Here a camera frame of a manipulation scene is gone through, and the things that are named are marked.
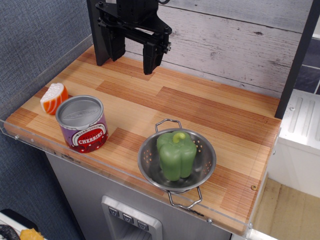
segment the metal colander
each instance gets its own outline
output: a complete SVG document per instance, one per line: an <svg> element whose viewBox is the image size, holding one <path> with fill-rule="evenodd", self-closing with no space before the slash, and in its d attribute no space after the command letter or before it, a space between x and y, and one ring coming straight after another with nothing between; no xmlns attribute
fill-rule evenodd
<svg viewBox="0 0 320 240"><path fill-rule="evenodd" d="M169 128L158 131L158 126L165 121L176 122L180 128ZM184 131L191 136L191 139L197 146L197 153L194 159L192 172L187 178L180 178L178 181L169 181L164 177L160 168L160 158L157 150L157 139L164 133L171 133L173 131ZM175 207L192 208L195 204L201 202L202 196L200 185L203 184L215 170L217 157L216 152L211 143L197 132L184 129L180 121L172 119L164 119L155 125L156 133L148 137L141 145L138 152L138 166L143 176L153 185L167 191L170 202ZM193 188L197 188L199 193L199 200L195 201L190 206L183 206L174 204L171 197L173 193L185 193Z"/></svg>

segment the wood grain countertop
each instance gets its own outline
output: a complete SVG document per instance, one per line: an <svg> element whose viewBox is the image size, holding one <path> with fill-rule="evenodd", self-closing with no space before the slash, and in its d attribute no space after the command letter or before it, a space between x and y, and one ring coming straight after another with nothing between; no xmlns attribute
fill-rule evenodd
<svg viewBox="0 0 320 240"><path fill-rule="evenodd" d="M67 148L54 115L40 99L52 83L63 83L70 96L100 99L109 132L107 142L90 153ZM281 120L274 118L279 100L221 83L158 67L143 74L140 61L122 57L96 65L93 46L15 111L5 122L9 134L33 146L112 178L164 203L166 192L141 174L137 156L141 144L163 119L210 141L217 156L212 176L200 186L203 201L190 214L242 235L264 177ZM159 130L177 128L165 122ZM178 203L199 198L196 189L175 195Z"/></svg>

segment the orange toy food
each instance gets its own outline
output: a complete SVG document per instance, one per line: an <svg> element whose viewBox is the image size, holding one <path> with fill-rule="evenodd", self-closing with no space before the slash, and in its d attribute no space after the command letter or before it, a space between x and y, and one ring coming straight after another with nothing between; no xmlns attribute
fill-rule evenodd
<svg viewBox="0 0 320 240"><path fill-rule="evenodd" d="M54 115L59 105L68 99L68 91L62 83L52 83L40 100L42 109Z"/></svg>
<svg viewBox="0 0 320 240"><path fill-rule="evenodd" d="M24 229L20 233L21 240L44 240L44 237L34 228Z"/></svg>

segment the cherries can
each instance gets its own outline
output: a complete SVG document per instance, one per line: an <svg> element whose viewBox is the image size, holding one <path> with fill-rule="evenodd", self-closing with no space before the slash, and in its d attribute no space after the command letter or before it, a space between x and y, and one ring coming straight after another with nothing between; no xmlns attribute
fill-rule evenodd
<svg viewBox="0 0 320 240"><path fill-rule="evenodd" d="M56 110L64 140L79 153L99 149L108 138L108 128L102 102L90 95L73 96Z"/></svg>

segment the white weathered wood wall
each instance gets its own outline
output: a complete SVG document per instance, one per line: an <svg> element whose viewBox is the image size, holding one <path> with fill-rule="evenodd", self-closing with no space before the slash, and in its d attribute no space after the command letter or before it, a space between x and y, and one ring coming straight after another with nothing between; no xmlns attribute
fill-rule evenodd
<svg viewBox="0 0 320 240"><path fill-rule="evenodd" d="M280 98L312 0L171 0L158 16L172 28L161 65ZM126 39L126 56L143 46Z"/></svg>

